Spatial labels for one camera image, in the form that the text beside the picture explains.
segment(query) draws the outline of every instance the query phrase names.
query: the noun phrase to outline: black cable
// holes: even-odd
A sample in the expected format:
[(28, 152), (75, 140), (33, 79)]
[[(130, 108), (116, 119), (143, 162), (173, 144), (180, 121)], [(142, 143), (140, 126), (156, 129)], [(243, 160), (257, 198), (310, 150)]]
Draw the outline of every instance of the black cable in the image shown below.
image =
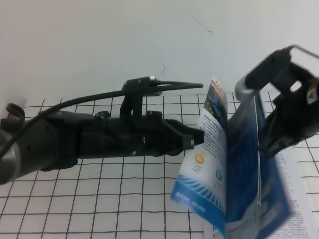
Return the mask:
[[(170, 82), (161, 82), (158, 81), (159, 84), (170, 84)], [(62, 103), (59, 103), (57, 105), (54, 105), (42, 112), (40, 112), (37, 116), (35, 116), (33, 119), (28, 121), (17, 133), (13, 135), (13, 137), (3, 146), (2, 150), (0, 151), (0, 160), (5, 156), (5, 154), (9, 151), (9, 149), (13, 146), (13, 144), (30, 128), (32, 127), (36, 122), (41, 120), (42, 118), (62, 109), (68, 106), (72, 106), (75, 104), (80, 104), (88, 101), (96, 101), (111, 97), (117, 97), (117, 96), (124, 96), (124, 95), (132, 95), (132, 94), (142, 94), (142, 93), (153, 93), (158, 91), (170, 91), (170, 90), (182, 90), (182, 89), (192, 89), (192, 88), (202, 88), (204, 85), (200, 83), (187, 83), (187, 82), (180, 82), (177, 84), (176, 82), (172, 82), (172, 85), (168, 86), (155, 86), (155, 87), (145, 87), (145, 88), (139, 88), (139, 89), (132, 89), (132, 90), (124, 90), (124, 91), (113, 91), (113, 92), (107, 92), (107, 93), (101, 93), (96, 95), (90, 95), (90, 96), (83, 96), (79, 98), (75, 98), (69, 101), (65, 101)]]

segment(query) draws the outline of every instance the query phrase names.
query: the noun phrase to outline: robotic arm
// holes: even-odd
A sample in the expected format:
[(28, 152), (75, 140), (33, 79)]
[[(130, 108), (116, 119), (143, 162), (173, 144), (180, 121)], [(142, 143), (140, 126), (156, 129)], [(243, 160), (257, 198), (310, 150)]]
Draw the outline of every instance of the robotic arm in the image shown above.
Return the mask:
[[(204, 132), (163, 119), (162, 113), (142, 115), (142, 97), (161, 90), (202, 87), (202, 84), (160, 82), (154, 77), (128, 80), (121, 90), (125, 95), (120, 117), (108, 111), (97, 114), (56, 111), (68, 103), (40, 112), (24, 121), (24, 110), (9, 104), (7, 118), (1, 120), (0, 145), (12, 147), (0, 160), (0, 184), (36, 170), (64, 169), (77, 164), (78, 158), (178, 155), (204, 142)], [(79, 103), (91, 99), (84, 97)]]
[[(229, 122), (232, 128), (236, 128), (239, 118), (244, 115), (246, 103), (264, 86), (271, 83), (280, 91), (273, 101), (276, 108), (259, 133), (259, 150), (266, 157), (273, 157), (319, 132), (319, 78), (291, 62), (294, 48), (319, 59), (299, 46), (290, 46), (267, 56), (236, 84), (235, 93), (241, 104)], [(291, 91), (296, 81), (301, 86)]]

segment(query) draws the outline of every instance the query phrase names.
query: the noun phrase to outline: white background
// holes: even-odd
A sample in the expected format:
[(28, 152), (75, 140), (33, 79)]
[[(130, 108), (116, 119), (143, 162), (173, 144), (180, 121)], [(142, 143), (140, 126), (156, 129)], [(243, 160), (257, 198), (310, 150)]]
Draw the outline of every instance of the white background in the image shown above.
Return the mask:
[(206, 84), (215, 75), (232, 92), (278, 48), (319, 52), (318, 7), (317, 0), (0, 0), (1, 93), (87, 95), (147, 75)]

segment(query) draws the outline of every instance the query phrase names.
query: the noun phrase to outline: white paper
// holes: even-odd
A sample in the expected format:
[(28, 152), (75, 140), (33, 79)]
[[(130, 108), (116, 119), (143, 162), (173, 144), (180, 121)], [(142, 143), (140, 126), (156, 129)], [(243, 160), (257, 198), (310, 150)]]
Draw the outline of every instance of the white paper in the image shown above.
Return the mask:
[(294, 157), (291, 149), (286, 149), (277, 155), (278, 167), (281, 169), (283, 181), (286, 182), (286, 190), (295, 213), (268, 239), (319, 238)]

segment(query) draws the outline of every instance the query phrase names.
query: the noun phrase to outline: black grid lines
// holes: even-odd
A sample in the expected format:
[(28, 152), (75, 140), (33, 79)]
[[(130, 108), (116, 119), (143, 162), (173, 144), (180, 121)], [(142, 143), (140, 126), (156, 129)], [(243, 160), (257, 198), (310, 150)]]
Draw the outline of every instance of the black grid lines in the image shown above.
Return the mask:
[[(233, 94), (227, 97), (230, 117), (238, 107), (238, 101)], [(79, 108), (72, 106), (66, 110), (90, 114), (109, 110), (116, 117), (122, 99), (80, 104)], [(143, 112), (160, 110), (164, 119), (194, 126), (205, 99), (205, 94), (147, 97), (143, 100)], [(263, 97), (263, 101), (269, 103), (266, 111), (270, 112), (270, 99)], [(30, 119), (40, 109), (55, 103), (58, 102), (45, 100), (32, 104), (25, 108), (27, 117)], [(312, 174), (317, 172), (316, 168), (310, 171), (307, 165), (318, 166), (319, 141), (317, 146), (314, 141), (304, 142), (294, 150), (302, 155), (298, 164), (304, 170), (303, 180), (309, 183), (307, 196), (316, 197), (319, 195), (319, 178)], [(83, 234), (91, 239), (96, 235), (119, 239), (126, 238), (128, 233), (140, 238), (152, 238), (157, 234), (161, 238), (173, 235), (204, 238), (203, 230), (196, 226), (200, 222), (193, 224), (194, 214), (169, 199), (182, 160), (183, 155), (80, 160), (72, 169), (45, 177), (45, 174), (41, 177), (34, 174), (3, 185), (0, 187), (0, 238), (1, 234), (14, 235), (14, 238), (18, 234), (35, 234), (42, 239), (55, 234), (63, 238)], [(11, 202), (15, 200), (21, 202), (21, 206), (12, 208)], [(319, 209), (312, 210), (319, 214)], [(30, 225), (29, 230), (24, 230), (24, 223)]]

